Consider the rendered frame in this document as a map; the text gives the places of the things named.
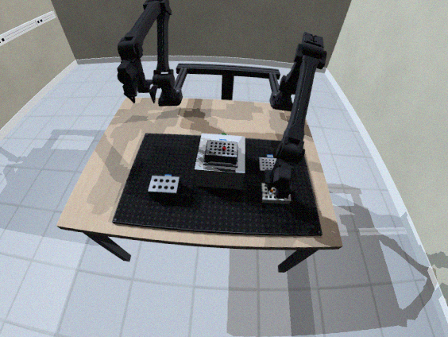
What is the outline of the white tube rack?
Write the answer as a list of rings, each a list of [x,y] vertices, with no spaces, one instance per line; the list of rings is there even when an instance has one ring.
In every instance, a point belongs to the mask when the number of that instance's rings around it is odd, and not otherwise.
[[[286,203],[286,204],[290,204],[290,202],[292,201],[291,200],[291,195],[288,198],[277,199],[277,197],[275,197],[276,189],[272,188],[272,190],[273,190],[273,192],[270,195],[269,194],[270,191],[268,192],[267,186],[264,183],[261,184],[261,202],[262,203]]]

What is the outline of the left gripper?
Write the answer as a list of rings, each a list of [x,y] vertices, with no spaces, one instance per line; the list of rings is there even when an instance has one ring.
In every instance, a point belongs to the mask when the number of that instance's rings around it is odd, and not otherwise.
[[[270,174],[271,174],[271,171],[272,170],[270,170],[270,169],[266,169],[264,171],[264,174],[265,174],[265,184],[267,184],[268,191],[270,191],[270,189],[273,188],[272,184],[270,184]]]

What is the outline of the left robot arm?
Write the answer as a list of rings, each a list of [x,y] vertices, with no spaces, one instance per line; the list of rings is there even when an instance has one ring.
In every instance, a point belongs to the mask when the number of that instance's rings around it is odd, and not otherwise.
[[[274,106],[292,108],[288,126],[276,150],[275,171],[272,169],[270,174],[270,184],[276,189],[277,199],[289,197],[291,170],[305,154],[304,124],[315,70],[322,69],[326,63],[327,52],[323,51],[323,38],[312,35],[304,32],[302,43],[298,43],[295,51],[295,63],[289,72],[291,75],[288,73],[282,76],[283,81],[279,85],[280,93],[272,96]],[[294,102],[292,102],[292,95],[295,95]]]

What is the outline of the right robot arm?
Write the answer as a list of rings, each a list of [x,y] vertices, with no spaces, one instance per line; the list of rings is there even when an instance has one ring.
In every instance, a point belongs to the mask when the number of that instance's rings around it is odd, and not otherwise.
[[[168,64],[168,21],[172,15],[169,0],[146,0],[143,7],[144,11],[133,28],[118,43],[118,53],[122,60],[117,68],[118,80],[123,83],[123,90],[130,98],[137,96],[138,88],[145,87],[145,74],[141,74],[143,72],[140,59],[143,56],[142,45],[156,20],[157,66],[156,70],[153,70],[153,85],[157,84],[158,89],[162,90],[160,93],[162,96],[158,99],[159,103],[177,103],[181,94],[174,88],[170,88],[175,86],[175,76],[174,70],[170,69]],[[168,71],[168,74],[161,74],[159,71]],[[141,75],[136,76],[137,74]]]

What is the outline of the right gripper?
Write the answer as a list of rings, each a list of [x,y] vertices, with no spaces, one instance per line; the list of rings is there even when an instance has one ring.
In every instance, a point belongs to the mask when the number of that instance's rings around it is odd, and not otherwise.
[[[143,74],[144,72],[142,72],[141,74]],[[141,74],[137,74],[136,76],[139,76]],[[150,85],[153,84],[153,80],[152,79],[146,79],[146,85],[144,88],[138,88],[138,93],[149,93],[151,96],[151,99],[153,101],[153,103],[155,103],[156,100],[156,91],[158,88],[158,85],[153,85],[150,89]],[[150,89],[150,90],[149,90]],[[124,92],[125,95],[125,92]],[[154,98],[153,98],[154,95]],[[135,103],[135,98],[130,98],[128,97],[128,95],[125,95],[127,98],[129,98],[133,103]]]

